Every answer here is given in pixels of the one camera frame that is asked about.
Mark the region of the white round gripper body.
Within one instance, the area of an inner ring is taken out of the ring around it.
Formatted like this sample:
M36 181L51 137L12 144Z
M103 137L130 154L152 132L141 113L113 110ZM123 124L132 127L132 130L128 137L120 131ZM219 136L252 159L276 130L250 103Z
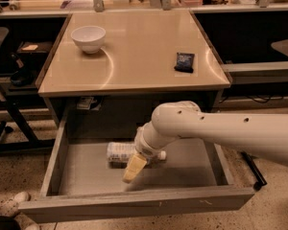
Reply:
M144 127L141 126L137 129L134 138L134 144L136 151L147 159L158 157L160 151L152 148L144 139Z

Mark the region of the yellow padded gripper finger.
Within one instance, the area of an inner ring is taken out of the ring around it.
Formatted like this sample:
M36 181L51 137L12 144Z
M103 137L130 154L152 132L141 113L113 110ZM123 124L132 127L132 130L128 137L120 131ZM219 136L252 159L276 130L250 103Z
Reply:
M147 164L147 159L139 153L133 154L124 171L123 181L132 182Z

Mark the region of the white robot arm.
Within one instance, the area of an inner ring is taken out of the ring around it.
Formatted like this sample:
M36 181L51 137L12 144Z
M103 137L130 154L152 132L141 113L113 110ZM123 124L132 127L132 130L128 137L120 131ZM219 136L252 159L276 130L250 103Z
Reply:
M132 182L148 159L182 138L200 138L288 167L288 114L205 113L182 101L159 105L151 121L137 129L123 181Z

